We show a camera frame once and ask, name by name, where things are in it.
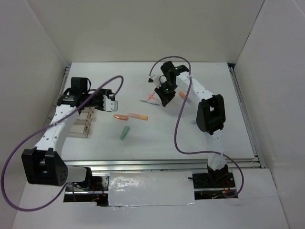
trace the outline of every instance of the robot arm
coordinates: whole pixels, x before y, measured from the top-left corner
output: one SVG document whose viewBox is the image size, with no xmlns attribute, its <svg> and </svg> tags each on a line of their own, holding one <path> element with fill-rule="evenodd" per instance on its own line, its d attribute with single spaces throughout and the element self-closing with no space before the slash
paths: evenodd
<svg viewBox="0 0 305 229">
<path fill-rule="evenodd" d="M 166 81 L 157 82 L 156 93 L 159 95 L 162 105 L 166 106 L 176 94 L 175 89 L 179 86 L 187 91 L 192 78 L 192 87 L 189 96 L 198 105 L 196 122 L 199 129 L 213 135 L 216 130 L 222 130 L 225 122 L 224 98 L 218 94 L 214 95 L 206 90 L 193 76 L 189 75 L 189 69 L 180 65 L 175 67 L 171 61 L 165 62 L 161 71 Z"/>
<path fill-rule="evenodd" d="M 47 129 L 40 141 L 33 149 L 25 149 L 21 155 L 27 180 L 30 184 L 43 184 L 62 186 L 67 182 L 68 168 L 61 159 L 61 150 L 74 122 L 80 115 L 75 112 L 62 122 L 58 121 L 74 111 L 90 94 L 87 90 L 87 79 L 72 77 L 69 95 L 62 95 L 56 107 L 55 115 L 51 121 L 53 127 Z M 102 111 L 117 111 L 118 103 L 109 89 L 100 89 L 99 92 L 85 105 L 94 106 Z M 85 179 L 88 170 L 83 167 L 69 169 L 69 178 L 75 181 L 72 173 L 78 178 Z"/>
</svg>

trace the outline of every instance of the orange marker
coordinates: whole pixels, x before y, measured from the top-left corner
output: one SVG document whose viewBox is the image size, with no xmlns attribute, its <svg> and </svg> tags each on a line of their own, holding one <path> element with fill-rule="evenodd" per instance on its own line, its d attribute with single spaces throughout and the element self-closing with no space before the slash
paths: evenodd
<svg viewBox="0 0 305 229">
<path fill-rule="evenodd" d="M 180 95 L 183 99 L 185 99 L 185 94 L 184 94 L 183 92 L 179 92 L 179 95 Z"/>
<path fill-rule="evenodd" d="M 115 114 L 113 117 L 117 118 L 117 119 L 120 119 L 120 120 L 125 120 L 125 121 L 128 120 L 128 116 L 127 115 Z"/>
<path fill-rule="evenodd" d="M 148 116 L 145 116 L 145 115 L 133 114 L 133 113 L 128 113 L 127 115 L 130 118 L 137 118 L 137 119 L 146 120 L 146 121 L 148 120 Z"/>
</svg>

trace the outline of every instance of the metal frame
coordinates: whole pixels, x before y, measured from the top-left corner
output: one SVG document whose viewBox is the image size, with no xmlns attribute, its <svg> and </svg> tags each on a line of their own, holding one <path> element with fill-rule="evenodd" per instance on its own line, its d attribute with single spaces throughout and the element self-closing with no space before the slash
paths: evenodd
<svg viewBox="0 0 305 229">
<path fill-rule="evenodd" d="M 61 84 L 60 94 L 63 93 L 67 78 L 70 72 L 70 66 L 67 66 L 63 81 Z M 244 159 L 236 160 L 239 162 L 241 168 L 262 168 L 264 160 L 261 157 L 259 148 L 257 147 L 256 138 L 252 132 L 250 123 L 248 122 L 248 115 L 245 107 L 243 106 L 243 98 L 232 68 L 229 68 L 231 73 L 233 85 L 237 94 L 238 103 L 240 105 L 246 129 L 249 135 L 251 146 L 254 152 L 254 159 L 247 161 Z M 110 172 L 155 172 L 155 171 L 183 171 L 188 170 L 192 172 L 207 172 L 207 160 L 127 160 L 127 161 L 65 161 L 67 166 L 80 166 L 90 167 L 92 174 L 95 176 L 108 176 Z M 236 166 L 228 161 L 230 169 Z"/>
</svg>

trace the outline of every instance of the green object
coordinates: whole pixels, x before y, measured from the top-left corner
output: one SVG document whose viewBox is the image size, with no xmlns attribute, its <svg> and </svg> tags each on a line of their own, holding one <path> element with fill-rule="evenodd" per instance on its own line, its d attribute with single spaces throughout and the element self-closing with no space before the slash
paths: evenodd
<svg viewBox="0 0 305 229">
<path fill-rule="evenodd" d="M 129 126 L 125 126 L 124 129 L 123 129 L 123 132 L 120 136 L 120 140 L 124 140 L 126 135 L 128 134 L 128 131 L 130 130 L 130 127 Z"/>
</svg>

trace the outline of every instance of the wall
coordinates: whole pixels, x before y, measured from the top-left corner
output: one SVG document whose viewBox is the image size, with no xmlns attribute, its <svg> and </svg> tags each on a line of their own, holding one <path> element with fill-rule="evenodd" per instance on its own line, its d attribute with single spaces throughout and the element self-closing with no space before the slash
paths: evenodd
<svg viewBox="0 0 305 229">
<path fill-rule="evenodd" d="M 29 0 L 69 62 L 236 62 L 263 0 Z"/>
<path fill-rule="evenodd" d="M 43 126 L 59 90 L 64 65 L 45 31 L 21 0 L 0 2 L 0 168 L 13 148 Z M 32 148 L 35 139 L 24 147 Z M 12 159 L 5 176 L 9 198 L 19 204 L 26 182 L 20 158 Z M 0 197 L 0 224 L 11 228 L 16 211 Z"/>
<path fill-rule="evenodd" d="M 266 0 L 235 69 L 292 229 L 305 228 L 304 12 L 302 0 Z"/>
</svg>

